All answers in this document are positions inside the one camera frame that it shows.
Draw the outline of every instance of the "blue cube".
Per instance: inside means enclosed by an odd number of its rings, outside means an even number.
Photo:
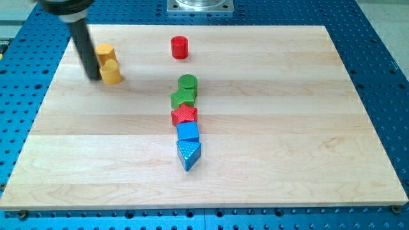
[[[201,144],[200,142],[177,141],[176,145],[180,162],[185,171],[189,171],[201,156]]]
[[[199,129],[196,121],[176,125],[179,141],[199,142]]]

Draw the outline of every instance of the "red cylinder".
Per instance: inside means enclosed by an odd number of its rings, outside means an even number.
[[[187,38],[184,36],[175,36],[171,40],[172,56],[176,59],[185,59],[189,55],[187,47]]]

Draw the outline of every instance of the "stack of blocks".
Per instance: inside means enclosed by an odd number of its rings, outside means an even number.
[[[197,128],[197,108],[194,107],[197,96],[197,79],[191,74],[182,75],[178,80],[179,88],[171,95],[172,124],[178,133],[178,156],[185,171],[199,160],[201,143]]]

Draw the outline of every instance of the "metal mounting plate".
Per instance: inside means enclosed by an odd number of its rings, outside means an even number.
[[[189,6],[177,0],[167,0],[167,12],[170,15],[233,15],[235,6],[233,0],[225,0],[215,6]]]

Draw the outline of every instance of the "blue metal surface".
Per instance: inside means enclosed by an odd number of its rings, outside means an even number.
[[[166,14],[164,1],[99,0],[95,24],[324,25],[345,64],[388,156],[409,192],[409,83],[355,1],[236,0],[232,17]],[[6,183],[70,35],[37,6],[0,61],[0,183]],[[409,206],[125,211],[0,211],[0,229],[409,229]]]

